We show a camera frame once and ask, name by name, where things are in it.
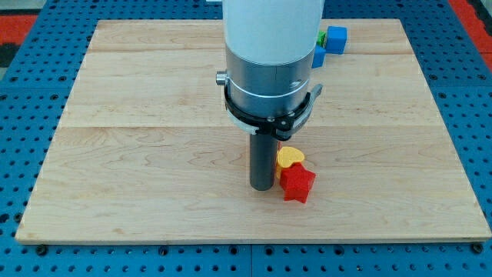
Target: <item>green block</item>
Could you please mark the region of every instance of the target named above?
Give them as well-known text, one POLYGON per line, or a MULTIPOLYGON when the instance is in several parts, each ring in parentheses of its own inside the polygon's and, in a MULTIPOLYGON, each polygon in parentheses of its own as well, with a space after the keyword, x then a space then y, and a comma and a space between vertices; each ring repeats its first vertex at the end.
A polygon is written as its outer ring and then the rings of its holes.
POLYGON ((319 31, 317 33, 317 41, 316 44, 324 47, 324 40, 326 39, 326 32, 325 31, 319 31))

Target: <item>yellow block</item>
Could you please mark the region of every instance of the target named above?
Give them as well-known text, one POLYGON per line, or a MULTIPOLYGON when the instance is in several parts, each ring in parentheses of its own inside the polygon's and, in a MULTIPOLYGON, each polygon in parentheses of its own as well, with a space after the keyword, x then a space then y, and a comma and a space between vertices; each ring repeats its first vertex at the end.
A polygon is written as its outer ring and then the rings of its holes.
POLYGON ((277 168, 275 171, 275 177, 280 178, 282 169, 288 169, 295 162, 303 162, 304 153, 301 150, 290 146, 282 147, 277 154, 277 168))

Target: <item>black cylindrical rod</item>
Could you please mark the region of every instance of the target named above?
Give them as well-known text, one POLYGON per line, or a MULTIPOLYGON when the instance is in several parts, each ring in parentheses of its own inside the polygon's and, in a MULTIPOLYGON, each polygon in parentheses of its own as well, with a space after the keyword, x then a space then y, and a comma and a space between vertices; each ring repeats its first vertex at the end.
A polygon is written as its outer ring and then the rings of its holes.
POLYGON ((249 180, 253 188, 264 191, 274 184, 278 141, 271 135, 249 136, 249 180))

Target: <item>silver metal cylinder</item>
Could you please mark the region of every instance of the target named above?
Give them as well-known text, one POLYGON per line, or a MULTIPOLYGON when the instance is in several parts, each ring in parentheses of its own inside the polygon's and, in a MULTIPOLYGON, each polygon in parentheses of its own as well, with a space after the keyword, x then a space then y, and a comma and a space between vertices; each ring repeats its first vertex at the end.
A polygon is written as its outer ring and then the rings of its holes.
POLYGON ((295 110, 308 92, 314 50, 283 65, 249 62, 226 48, 228 91, 232 102, 249 115, 279 117, 295 110))

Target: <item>wooden board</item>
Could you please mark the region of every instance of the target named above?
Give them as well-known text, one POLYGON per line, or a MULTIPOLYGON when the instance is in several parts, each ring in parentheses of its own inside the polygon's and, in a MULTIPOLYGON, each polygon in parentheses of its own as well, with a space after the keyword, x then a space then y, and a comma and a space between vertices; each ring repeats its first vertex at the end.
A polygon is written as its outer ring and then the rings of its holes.
POLYGON ((398 20, 349 28, 285 145, 307 204, 248 184, 216 21, 100 21, 16 238, 25 244, 468 242, 491 233, 398 20))

